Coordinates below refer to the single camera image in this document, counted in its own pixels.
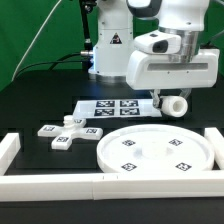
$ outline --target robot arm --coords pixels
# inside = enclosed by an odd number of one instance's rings
[[[209,0],[127,0],[139,18],[158,19],[158,30],[135,38],[127,83],[136,90],[150,90],[154,107],[180,117],[186,113],[191,88],[211,87],[218,73],[217,49],[199,49],[199,32]],[[162,89],[181,89],[178,97],[159,96]]]

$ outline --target white round tray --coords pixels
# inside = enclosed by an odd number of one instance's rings
[[[210,170],[214,151],[201,135],[168,125],[137,125],[111,132],[97,146],[105,173]]]

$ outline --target white robot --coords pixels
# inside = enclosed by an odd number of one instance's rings
[[[153,106],[181,117],[191,88],[212,87],[217,79],[217,49],[199,49],[209,0],[127,0],[136,17],[158,19],[159,28],[135,38],[126,81],[135,90],[150,90]],[[180,96],[160,96],[162,89],[181,89]]]
[[[125,82],[133,48],[133,16],[126,0],[98,0],[98,42],[90,79]]]

